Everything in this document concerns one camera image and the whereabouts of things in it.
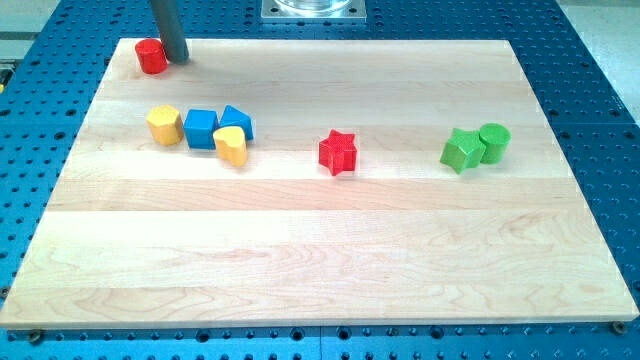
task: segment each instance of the toy block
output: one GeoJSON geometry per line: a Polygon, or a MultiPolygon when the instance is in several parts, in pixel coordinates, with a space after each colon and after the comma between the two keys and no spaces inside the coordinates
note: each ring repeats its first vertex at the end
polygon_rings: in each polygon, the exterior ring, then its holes
{"type": "Polygon", "coordinates": [[[339,131],[331,130],[329,137],[320,141],[318,162],[329,168],[332,176],[336,176],[342,171],[356,169],[358,150],[353,144],[355,137],[355,134],[342,134],[339,131]]]}
{"type": "Polygon", "coordinates": [[[486,146],[480,141],[479,133],[453,129],[451,137],[444,145],[440,162],[451,166],[458,174],[465,169],[477,167],[486,150],[486,146]]]}
{"type": "Polygon", "coordinates": [[[240,126],[219,128],[213,133],[218,157],[229,160],[233,166],[242,166],[247,162],[247,143],[240,126]]]}
{"type": "Polygon", "coordinates": [[[251,118],[242,111],[227,105],[220,119],[220,127],[240,126],[244,131],[245,140],[253,140],[253,125],[251,118]]]}
{"type": "Polygon", "coordinates": [[[170,105],[151,109],[147,115],[147,125],[153,139],[164,146],[177,144],[184,137],[180,111],[170,105]]]}
{"type": "Polygon", "coordinates": [[[167,69],[167,58],[162,43],[157,39],[144,39],[136,44],[136,54],[142,71],[159,74],[167,69]]]}
{"type": "Polygon", "coordinates": [[[480,128],[480,141],[487,147],[480,162],[483,164],[497,164],[502,160],[509,142],[511,133],[500,124],[485,124],[480,128]]]}
{"type": "Polygon", "coordinates": [[[218,114],[211,110],[191,109],[184,121],[184,134],[192,149],[216,148],[213,132],[218,129],[218,114]]]}

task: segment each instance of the wooden tabletop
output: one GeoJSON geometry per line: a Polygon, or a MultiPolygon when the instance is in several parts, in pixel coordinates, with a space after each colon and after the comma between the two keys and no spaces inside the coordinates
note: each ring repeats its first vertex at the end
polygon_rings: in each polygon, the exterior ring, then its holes
{"type": "Polygon", "coordinates": [[[156,76],[136,42],[112,57],[3,327],[638,315],[508,42],[192,40],[156,76]],[[154,143],[163,104],[248,113],[247,164],[154,143]],[[512,134],[500,164],[439,162],[454,127],[488,122],[512,134]],[[355,172],[318,164],[331,129],[356,134],[355,172]]]}

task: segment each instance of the yellow block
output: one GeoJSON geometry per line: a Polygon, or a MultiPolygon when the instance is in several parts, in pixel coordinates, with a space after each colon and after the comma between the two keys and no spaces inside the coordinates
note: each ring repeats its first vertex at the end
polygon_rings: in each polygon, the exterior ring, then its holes
{"type": "Polygon", "coordinates": [[[227,126],[213,133],[218,157],[229,160],[233,166],[242,166],[247,162],[247,143],[240,126],[227,126]]]}
{"type": "Polygon", "coordinates": [[[184,137],[180,111],[171,105],[151,109],[147,115],[147,125],[153,139],[164,146],[177,144],[184,137]]]}

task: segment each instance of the blue block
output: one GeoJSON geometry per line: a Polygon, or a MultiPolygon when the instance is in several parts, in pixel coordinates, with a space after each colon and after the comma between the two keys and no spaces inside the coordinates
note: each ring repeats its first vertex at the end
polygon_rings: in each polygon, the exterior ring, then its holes
{"type": "Polygon", "coordinates": [[[192,149],[216,148],[213,132],[218,129],[218,114],[212,110],[191,109],[184,122],[184,134],[192,149]]]}
{"type": "Polygon", "coordinates": [[[222,119],[220,119],[220,127],[225,126],[240,126],[244,131],[245,139],[253,140],[251,118],[231,105],[227,105],[224,108],[224,114],[222,114],[222,119]]]}

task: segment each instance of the green block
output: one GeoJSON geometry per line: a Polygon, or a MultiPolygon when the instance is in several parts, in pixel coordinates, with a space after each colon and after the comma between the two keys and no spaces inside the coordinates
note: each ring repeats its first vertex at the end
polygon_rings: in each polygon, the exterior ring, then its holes
{"type": "Polygon", "coordinates": [[[453,133],[444,145],[440,162],[449,165],[458,174],[465,169],[480,165],[486,146],[480,141],[479,131],[453,129],[453,133]]]}
{"type": "Polygon", "coordinates": [[[511,133],[500,124],[485,124],[480,128],[480,141],[487,147],[480,162],[497,164],[511,141],[511,133]]]}

